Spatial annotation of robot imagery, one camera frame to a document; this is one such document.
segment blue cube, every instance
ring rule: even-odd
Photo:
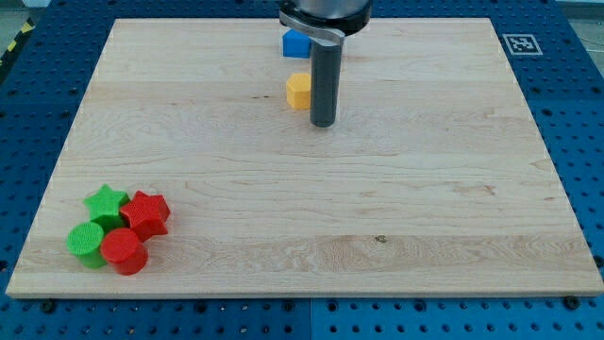
[[[310,58],[310,38],[290,29],[283,35],[283,57]]]

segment wooden surface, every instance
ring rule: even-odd
[[[117,20],[35,218],[14,298],[592,296],[600,278],[486,19],[372,20],[334,127],[275,20]],[[133,277],[65,237],[103,183],[165,195]]]

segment red block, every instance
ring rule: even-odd
[[[110,231],[101,244],[101,255],[122,275],[138,273],[149,259],[139,236],[128,228]]]
[[[170,209],[162,195],[147,195],[138,191],[130,203],[120,208],[120,214],[142,242],[154,235],[168,233],[165,222]]]

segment green block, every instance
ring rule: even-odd
[[[103,184],[95,195],[84,199],[84,204],[91,213],[91,221],[103,227],[107,234],[126,225],[120,215],[120,208],[129,201],[126,192],[114,191],[107,184]]]
[[[96,269],[106,264],[99,248],[105,232],[93,222],[82,223],[73,228],[67,236],[67,250],[85,266]]]

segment toy block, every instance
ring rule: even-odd
[[[107,184],[103,184],[95,195],[84,199],[84,204],[90,210],[91,221],[103,227],[107,234],[125,226],[120,208],[129,201],[126,192],[113,191]]]
[[[296,110],[310,109],[310,75],[293,74],[287,80],[287,102]]]
[[[283,57],[310,58],[310,38],[290,29],[283,35]]]
[[[84,266],[96,269],[106,264],[99,251],[105,237],[103,228],[94,222],[82,223],[67,235],[67,250]]]
[[[149,259],[149,253],[139,236],[128,228],[118,228],[108,233],[101,244],[101,254],[122,275],[138,273]]]
[[[120,209],[130,228],[142,242],[154,235],[165,235],[165,222],[170,209],[162,195],[147,195],[138,191],[132,201]]]

